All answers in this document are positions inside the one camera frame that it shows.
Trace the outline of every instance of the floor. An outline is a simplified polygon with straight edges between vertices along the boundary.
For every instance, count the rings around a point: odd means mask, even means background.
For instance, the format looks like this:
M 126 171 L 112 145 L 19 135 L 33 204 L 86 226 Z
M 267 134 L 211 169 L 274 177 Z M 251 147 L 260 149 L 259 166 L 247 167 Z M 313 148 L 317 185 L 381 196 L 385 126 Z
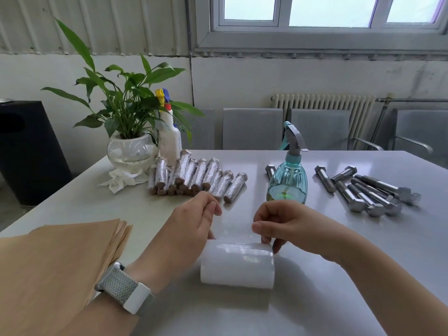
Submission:
M 4 182 L 0 182 L 0 231 L 18 220 L 26 213 L 14 193 Z

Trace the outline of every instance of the black trash can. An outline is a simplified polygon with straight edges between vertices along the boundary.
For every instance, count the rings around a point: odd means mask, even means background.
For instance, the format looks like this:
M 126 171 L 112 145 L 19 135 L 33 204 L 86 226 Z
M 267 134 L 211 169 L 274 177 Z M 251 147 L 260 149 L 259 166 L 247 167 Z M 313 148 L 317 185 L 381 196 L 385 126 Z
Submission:
M 25 208 L 72 180 L 42 102 L 0 103 L 0 172 Z

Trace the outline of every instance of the smartwatch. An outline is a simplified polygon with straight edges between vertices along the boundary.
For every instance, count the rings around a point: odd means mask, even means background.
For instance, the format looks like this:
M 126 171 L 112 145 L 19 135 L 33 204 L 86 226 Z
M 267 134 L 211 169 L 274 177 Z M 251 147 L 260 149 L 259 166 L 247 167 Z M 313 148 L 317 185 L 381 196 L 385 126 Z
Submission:
M 95 285 L 95 290 L 105 292 L 134 315 L 146 299 L 152 301 L 155 297 L 147 286 L 133 280 L 124 269 L 120 262 L 111 264 Z

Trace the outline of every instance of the potted plant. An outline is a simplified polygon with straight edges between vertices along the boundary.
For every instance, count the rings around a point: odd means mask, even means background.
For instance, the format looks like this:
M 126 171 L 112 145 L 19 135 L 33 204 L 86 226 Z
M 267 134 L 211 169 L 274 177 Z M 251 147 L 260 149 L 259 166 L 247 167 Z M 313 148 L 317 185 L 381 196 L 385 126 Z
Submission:
M 159 111 L 167 111 L 161 106 L 150 87 L 152 84 L 175 77 L 185 69 L 173 68 L 167 62 L 151 68 L 148 60 L 140 54 L 145 73 L 128 73 L 115 64 L 104 70 L 105 72 L 118 72 L 118 77 L 125 79 L 125 86 L 121 89 L 95 69 L 89 48 L 75 32 L 61 21 L 56 21 L 88 66 L 84 67 L 87 76 L 77 79 L 75 83 L 85 85 L 87 101 L 53 87 L 44 87 L 42 90 L 48 90 L 66 99 L 77 101 L 90 110 L 91 113 L 76 123 L 74 127 L 98 128 L 104 125 L 109 135 L 108 158 L 116 168 L 125 169 L 131 173 L 136 173 L 139 169 L 146 171 L 154 163 L 154 157 L 158 152 L 156 122 L 160 121 L 161 124 L 165 124 L 160 119 Z M 89 105 L 90 95 L 93 88 L 97 86 L 106 98 L 101 101 L 104 109 L 94 112 Z M 170 104 L 174 121 L 180 129 L 186 131 L 187 137 L 191 141 L 190 125 L 182 116 L 182 112 L 187 111 L 196 116 L 204 116 L 204 114 L 185 102 L 170 101 Z

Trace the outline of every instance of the metal chair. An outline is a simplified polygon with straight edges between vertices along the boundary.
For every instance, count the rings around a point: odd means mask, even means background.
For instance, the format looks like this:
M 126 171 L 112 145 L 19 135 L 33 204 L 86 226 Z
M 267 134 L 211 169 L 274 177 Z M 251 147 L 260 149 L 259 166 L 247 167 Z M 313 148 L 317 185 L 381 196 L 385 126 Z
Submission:
M 383 148 L 361 138 L 349 139 L 350 111 L 344 110 L 291 110 L 291 123 L 297 127 L 310 150 L 352 150 L 356 141 Z
M 277 150 L 283 134 L 281 108 L 224 108 L 224 150 Z
M 448 110 L 392 110 L 391 150 L 406 151 L 448 168 Z
M 184 111 L 182 115 L 191 126 L 191 144 L 187 133 L 181 130 L 182 147 L 193 150 L 215 149 L 215 109 L 201 109 L 205 116 L 195 116 Z

